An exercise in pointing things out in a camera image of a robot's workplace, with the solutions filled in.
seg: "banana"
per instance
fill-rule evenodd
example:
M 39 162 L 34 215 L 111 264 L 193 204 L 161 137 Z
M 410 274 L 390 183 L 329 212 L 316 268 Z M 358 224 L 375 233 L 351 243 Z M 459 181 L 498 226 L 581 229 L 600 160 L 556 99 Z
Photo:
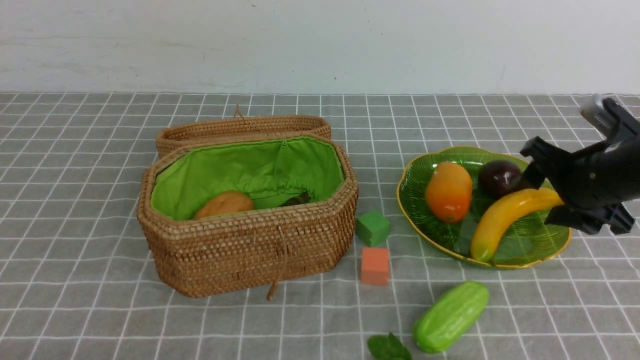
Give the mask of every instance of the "banana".
M 471 239 L 471 257 L 487 262 L 498 249 L 504 232 L 516 220 L 562 204 L 560 196 L 549 188 L 523 189 L 500 198 L 480 218 Z

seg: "dark purple fruit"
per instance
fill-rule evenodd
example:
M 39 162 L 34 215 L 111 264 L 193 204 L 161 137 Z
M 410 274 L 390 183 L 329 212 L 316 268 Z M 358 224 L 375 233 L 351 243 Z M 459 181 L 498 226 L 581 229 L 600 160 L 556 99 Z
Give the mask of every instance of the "dark purple fruit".
M 497 200 L 511 192 L 521 189 L 518 184 L 522 171 L 518 165 L 508 160 L 493 160 L 484 164 L 478 174 L 478 188 Z

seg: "wicker basket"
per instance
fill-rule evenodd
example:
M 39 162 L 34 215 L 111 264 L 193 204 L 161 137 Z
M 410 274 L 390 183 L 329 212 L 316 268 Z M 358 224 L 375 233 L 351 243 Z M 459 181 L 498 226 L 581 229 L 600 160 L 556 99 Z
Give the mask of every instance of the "wicker basket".
M 331 140 L 304 136 L 333 147 L 344 181 L 326 200 L 176 221 L 151 205 L 156 177 L 195 149 L 212 145 L 287 140 L 280 134 L 189 142 L 163 156 L 143 176 L 138 221 L 162 281 L 188 297 L 204 297 L 331 270 L 345 255 L 355 231 L 358 183 L 346 152 Z
M 181 146 L 199 143 L 208 138 L 246 136 L 250 133 L 281 133 L 288 136 L 308 133 L 330 140 L 331 125 L 321 117 L 309 115 L 244 117 L 236 106 L 236 113 L 229 120 L 194 122 L 166 128 L 156 138 L 156 148 L 158 155 L 163 157 Z

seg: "mint leaf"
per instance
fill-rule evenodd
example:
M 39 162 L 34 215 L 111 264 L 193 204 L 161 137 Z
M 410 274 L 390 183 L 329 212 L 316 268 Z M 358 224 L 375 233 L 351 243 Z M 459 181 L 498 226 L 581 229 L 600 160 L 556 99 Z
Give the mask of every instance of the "mint leaf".
M 369 352 L 377 360 L 412 360 L 411 353 L 391 332 L 374 335 L 367 340 Z
M 367 347 L 371 355 L 377 360 L 386 360 L 389 340 L 384 335 L 374 335 L 367 340 Z
M 409 349 L 404 347 L 400 339 L 398 339 L 391 332 L 388 335 L 388 340 L 389 340 L 389 345 L 391 347 L 389 355 L 393 356 L 393 359 L 412 360 Z

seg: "basket string tie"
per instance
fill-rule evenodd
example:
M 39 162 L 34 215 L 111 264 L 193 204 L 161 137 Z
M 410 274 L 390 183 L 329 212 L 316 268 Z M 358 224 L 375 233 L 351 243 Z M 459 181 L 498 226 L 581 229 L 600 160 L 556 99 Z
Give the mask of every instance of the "basket string tie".
M 240 112 L 240 104 L 236 104 L 236 112 L 234 112 L 233 120 L 235 120 L 236 117 L 241 117 L 243 120 L 246 120 L 244 116 L 242 116 L 242 113 Z
M 282 266 L 280 267 L 280 273 L 278 274 L 278 277 L 276 277 L 273 280 L 273 282 L 271 283 L 271 287 L 267 292 L 267 301 L 271 301 L 271 299 L 273 299 L 273 295 L 278 289 L 278 283 L 280 282 L 280 279 L 284 274 L 284 270 L 287 268 L 287 261 L 289 260 L 289 257 L 287 255 L 289 251 L 287 250 L 287 244 L 284 240 L 284 234 L 282 233 L 282 228 L 279 225 L 278 225 L 278 230 L 280 231 L 280 244 L 282 245 L 282 249 L 284 251 L 284 258 L 282 260 Z
M 237 117 L 240 117 L 240 119 L 242 119 L 242 121 L 244 121 L 244 123 L 247 126 L 251 126 L 253 131 L 259 132 L 259 130 L 258 130 L 256 124 L 255 124 L 255 121 L 252 121 L 251 119 L 246 119 L 242 115 L 242 113 L 240 112 L 240 104 L 236 104 L 236 111 L 234 112 L 234 117 L 233 117 L 232 120 L 235 120 Z

